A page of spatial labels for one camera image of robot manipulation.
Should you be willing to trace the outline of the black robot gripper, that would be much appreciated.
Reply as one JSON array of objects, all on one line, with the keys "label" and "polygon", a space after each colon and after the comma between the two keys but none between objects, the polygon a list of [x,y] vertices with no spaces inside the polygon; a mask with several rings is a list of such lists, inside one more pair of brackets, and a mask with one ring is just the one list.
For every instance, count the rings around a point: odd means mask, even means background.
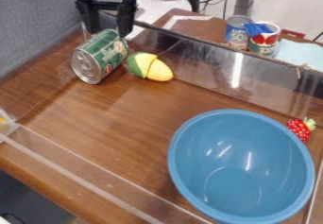
[{"label": "black robot gripper", "polygon": [[86,29],[91,34],[100,31],[99,9],[118,10],[119,34],[126,37],[134,28],[136,0],[76,0],[76,7]]}]

